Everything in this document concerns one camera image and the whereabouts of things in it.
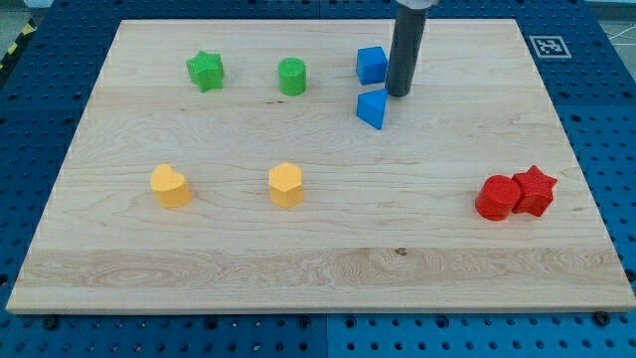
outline blue pegboard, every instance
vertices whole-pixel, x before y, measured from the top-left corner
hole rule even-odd
[[[4,307],[121,19],[390,18],[389,0],[59,0],[0,92],[0,305]],[[444,0],[433,18],[515,18],[611,239],[636,269],[636,85],[580,0]],[[571,59],[540,58],[560,36]],[[55,329],[45,329],[51,323]],[[0,357],[636,356],[636,313],[17,317]]]

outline toy block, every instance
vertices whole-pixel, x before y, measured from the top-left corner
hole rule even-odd
[[[271,202],[289,209],[302,202],[302,170],[284,162],[269,170]]]
[[[150,177],[150,186],[164,208],[178,208],[192,200],[192,193],[183,174],[176,173],[168,164],[155,168]]]
[[[373,90],[358,94],[356,116],[372,125],[375,129],[382,129],[385,121],[385,108],[387,107],[386,89]]]
[[[358,50],[356,73],[360,85],[379,84],[385,81],[389,61],[385,51],[380,47]]]
[[[226,73],[223,70],[221,55],[200,51],[197,56],[188,60],[186,65],[190,81],[199,86],[201,92],[223,88],[223,77]]]
[[[475,200],[475,209],[484,219],[501,221],[508,218],[520,196],[521,190],[513,179],[495,175],[484,183]]]
[[[307,87],[307,68],[300,59],[287,58],[278,64],[279,88],[283,94],[299,95]]]
[[[553,187],[557,179],[533,165],[527,172],[513,175],[513,180],[521,189],[521,199],[513,208],[513,213],[529,213],[540,217],[554,199]]]

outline red cylinder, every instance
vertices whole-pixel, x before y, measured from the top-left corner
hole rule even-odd
[[[520,197],[521,189],[514,180],[494,175],[484,183],[475,200],[475,209],[485,219],[501,221],[508,218]]]

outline yellow heart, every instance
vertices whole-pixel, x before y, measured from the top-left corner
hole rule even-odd
[[[164,208],[177,208],[192,200],[186,177],[175,172],[168,164],[155,168],[150,177],[150,187]]]

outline blue block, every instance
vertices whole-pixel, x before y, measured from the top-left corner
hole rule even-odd
[[[356,73],[360,85],[383,83],[388,65],[387,55],[380,46],[358,50]]]
[[[372,125],[375,129],[382,129],[385,121],[385,107],[389,92],[386,89],[373,90],[358,94],[356,116]]]

